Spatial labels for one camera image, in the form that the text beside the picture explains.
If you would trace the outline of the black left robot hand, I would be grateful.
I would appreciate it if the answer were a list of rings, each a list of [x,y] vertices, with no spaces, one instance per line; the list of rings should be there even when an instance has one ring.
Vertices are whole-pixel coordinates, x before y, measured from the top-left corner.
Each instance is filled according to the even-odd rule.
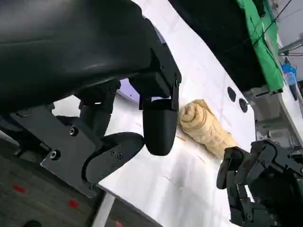
[[[139,94],[143,134],[106,135],[121,80]],[[131,0],[3,0],[0,130],[92,198],[143,147],[170,153],[181,73]]]

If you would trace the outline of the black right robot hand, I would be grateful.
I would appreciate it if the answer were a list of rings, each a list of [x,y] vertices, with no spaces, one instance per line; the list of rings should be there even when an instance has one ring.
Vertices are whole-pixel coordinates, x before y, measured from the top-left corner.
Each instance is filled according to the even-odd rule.
[[[216,186],[226,189],[239,227],[303,225],[303,156],[270,140],[253,142],[250,152],[226,148]]]

